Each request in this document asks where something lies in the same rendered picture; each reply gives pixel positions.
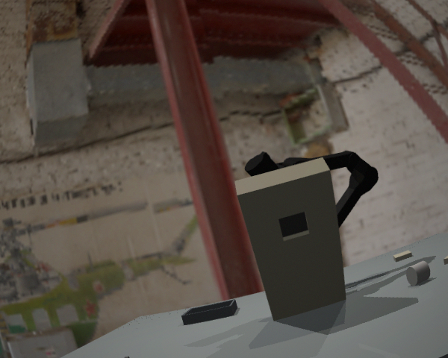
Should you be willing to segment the grey cylinder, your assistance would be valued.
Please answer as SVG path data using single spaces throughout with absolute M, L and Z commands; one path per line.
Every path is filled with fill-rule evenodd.
M 412 286 L 422 283 L 430 277 L 429 265 L 425 261 L 422 261 L 418 264 L 410 266 L 407 269 L 406 276 L 409 284 Z

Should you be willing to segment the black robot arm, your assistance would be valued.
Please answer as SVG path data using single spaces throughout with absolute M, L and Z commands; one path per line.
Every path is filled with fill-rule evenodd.
M 375 167 L 371 167 L 367 162 L 361 159 L 355 152 L 351 151 L 343 151 L 341 153 L 324 155 L 321 157 L 325 160 L 330 171 L 346 167 L 347 170 L 351 172 L 349 186 L 342 195 L 342 198 L 340 198 L 336 204 L 337 223 L 340 228 L 360 197 L 364 193 L 369 192 L 378 182 L 378 171 Z M 269 154 L 262 151 L 259 155 L 249 160 L 245 166 L 245 170 L 250 176 L 255 176 L 295 164 L 305 163 L 321 157 L 291 157 L 286 158 L 284 162 L 274 163 Z

